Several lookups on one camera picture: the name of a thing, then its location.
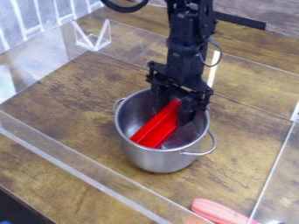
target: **wooden table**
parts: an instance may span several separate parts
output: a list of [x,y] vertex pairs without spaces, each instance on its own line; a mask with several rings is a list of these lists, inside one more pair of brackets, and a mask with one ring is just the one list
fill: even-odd
[[[98,28],[99,17],[114,18],[164,35],[168,32],[162,8],[148,6],[128,15],[108,9],[98,11],[79,20],[91,32]],[[295,64],[299,40],[224,22],[219,23],[218,30],[216,39],[226,53],[299,73]],[[144,75],[146,70],[86,52],[0,109],[184,207],[191,206],[194,198],[203,197],[250,215],[291,122],[214,95],[211,128],[219,139],[218,151],[176,173],[143,172],[130,164],[120,150],[112,105],[116,99],[148,87]],[[283,77],[276,77],[275,82],[280,83]],[[295,81],[295,78],[284,81],[291,98],[298,95],[291,91]],[[290,104],[283,101],[276,107]],[[58,223],[152,223],[4,136],[0,138],[0,184]]]

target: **stainless steel pot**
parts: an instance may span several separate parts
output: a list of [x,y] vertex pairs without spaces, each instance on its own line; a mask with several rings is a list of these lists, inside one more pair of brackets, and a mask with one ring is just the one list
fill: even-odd
[[[208,130],[211,121],[208,111],[198,112],[192,122],[180,127],[163,143],[162,149],[147,148],[130,140],[155,115],[150,89],[120,99],[115,104],[115,113],[116,130],[123,139],[122,149],[130,161],[146,171],[176,172],[199,156],[216,149],[216,139]],[[207,132],[212,139],[212,147],[208,151],[202,151],[200,140]]]

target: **clear acrylic enclosure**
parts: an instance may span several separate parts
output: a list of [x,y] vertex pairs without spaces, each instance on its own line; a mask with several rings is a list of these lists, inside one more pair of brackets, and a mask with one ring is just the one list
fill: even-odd
[[[98,17],[96,23],[84,19],[79,23],[83,32],[92,24],[99,31],[104,19]],[[295,203],[288,195],[295,193],[296,163],[291,160],[290,164],[288,158],[295,158],[298,150],[298,127],[291,115],[299,99],[299,76],[223,54],[222,62],[206,68],[203,75],[215,89],[210,128],[219,147],[182,171],[148,173],[127,161],[120,149],[114,103],[150,87],[147,62],[166,61],[166,37],[110,21],[112,42],[91,52],[82,47],[84,39],[74,27],[74,23],[66,24],[32,40],[38,41],[36,51],[44,52],[34,60],[28,60],[34,56],[30,42],[1,55],[1,59],[9,60],[1,62],[0,69],[9,71],[11,67],[17,78],[4,73],[7,87],[13,89],[9,96],[15,96],[0,105],[0,133],[159,223],[210,223],[190,210],[194,198],[215,200],[247,216],[259,202],[255,219],[282,218],[294,223],[295,217],[288,220],[283,211],[291,211]],[[58,37],[56,32],[63,34],[63,42],[48,40]],[[86,39],[95,44],[96,36],[94,33]],[[60,50],[46,54],[51,43]],[[219,56],[218,51],[210,50],[207,62]],[[26,83],[20,88],[19,81]],[[202,147],[210,145],[204,138]],[[282,148],[270,190],[260,200]]]

